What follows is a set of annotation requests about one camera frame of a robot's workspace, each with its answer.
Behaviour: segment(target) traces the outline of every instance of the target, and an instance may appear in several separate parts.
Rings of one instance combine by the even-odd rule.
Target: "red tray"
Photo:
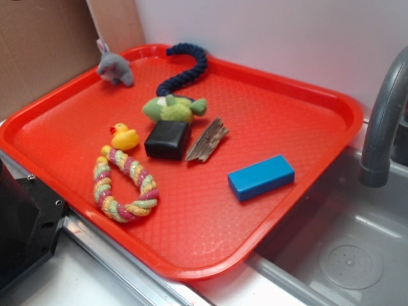
[[[163,80],[195,64],[188,55],[167,57],[167,47],[123,53],[132,88],[102,81],[92,69],[35,101],[0,127],[0,147],[151,269],[188,281],[241,263],[359,131],[363,114],[343,94],[209,56],[199,82],[177,92],[208,101],[189,146],[218,116],[229,134],[206,163],[149,158],[143,143],[154,125],[142,106]],[[118,122],[137,130],[141,141],[129,155],[160,190],[152,213],[125,225],[106,218],[93,200],[95,160]],[[295,182],[240,203],[227,174],[279,154],[295,169]],[[137,199],[131,180],[112,172],[115,198]]]

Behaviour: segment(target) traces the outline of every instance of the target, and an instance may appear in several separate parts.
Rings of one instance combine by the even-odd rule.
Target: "braided rope toy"
[[[98,207],[107,217],[121,223],[149,215],[157,205],[159,196],[153,176],[137,160],[121,150],[105,145],[102,155],[97,158],[94,168],[94,199]],[[112,196],[109,161],[116,164],[139,188],[140,197],[136,201],[122,205]]]
[[[199,46],[190,43],[179,43],[166,50],[167,56],[175,54],[188,54],[193,56],[196,60],[196,65],[193,68],[185,70],[161,83],[156,90],[157,96],[167,96],[172,94],[176,89],[181,88],[183,85],[195,81],[208,67],[205,51]]]

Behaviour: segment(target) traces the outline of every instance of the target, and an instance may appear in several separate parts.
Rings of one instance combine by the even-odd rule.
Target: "rubber duck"
[[[129,129],[123,123],[112,126],[110,133],[113,135],[112,146],[117,150],[129,150],[139,143],[139,136],[136,134],[136,130]]]

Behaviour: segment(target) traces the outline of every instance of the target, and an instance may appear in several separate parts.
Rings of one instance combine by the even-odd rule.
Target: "sink basin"
[[[260,243],[257,269],[307,305],[408,305],[408,168],[358,182],[348,147]]]

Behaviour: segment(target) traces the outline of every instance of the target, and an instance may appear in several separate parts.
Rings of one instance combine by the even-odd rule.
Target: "blue block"
[[[240,201],[292,183],[294,180],[295,171],[282,155],[228,175],[229,185]]]

